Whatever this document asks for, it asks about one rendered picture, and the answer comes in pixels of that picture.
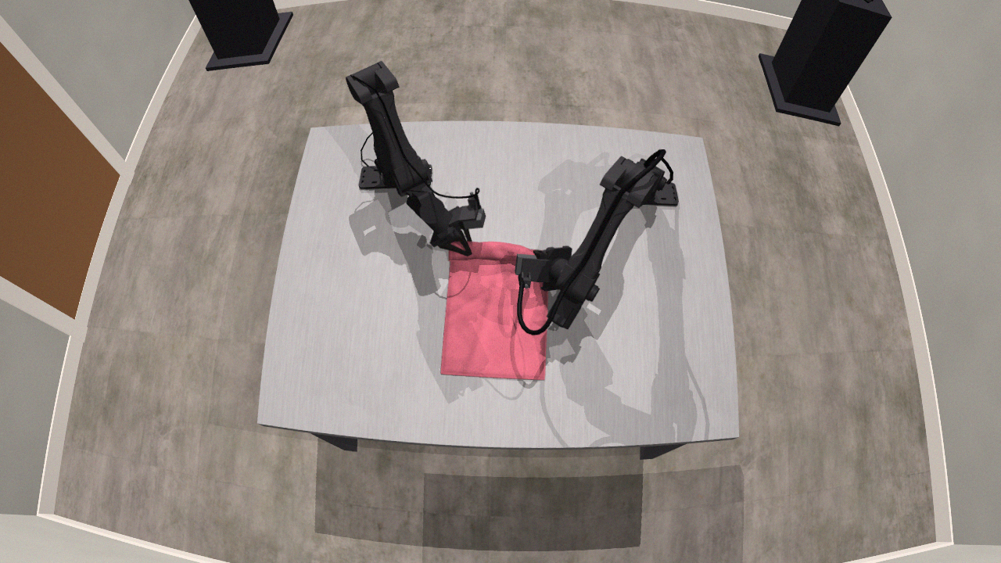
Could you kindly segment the pink towel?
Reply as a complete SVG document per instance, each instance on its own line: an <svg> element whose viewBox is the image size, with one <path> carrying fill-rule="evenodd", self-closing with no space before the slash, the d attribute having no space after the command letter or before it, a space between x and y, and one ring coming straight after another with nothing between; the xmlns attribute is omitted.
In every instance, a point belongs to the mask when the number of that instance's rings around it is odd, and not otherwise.
<svg viewBox="0 0 1001 563"><path fill-rule="evenodd" d="M548 291L541 289L543 282L519 288L515 275L516 254L535 254L538 249L505 242L468 245L471 256L448 250L441 374L544 380L547 329L542 327L547 323ZM529 331L544 331L526 334L522 324Z"/></svg>

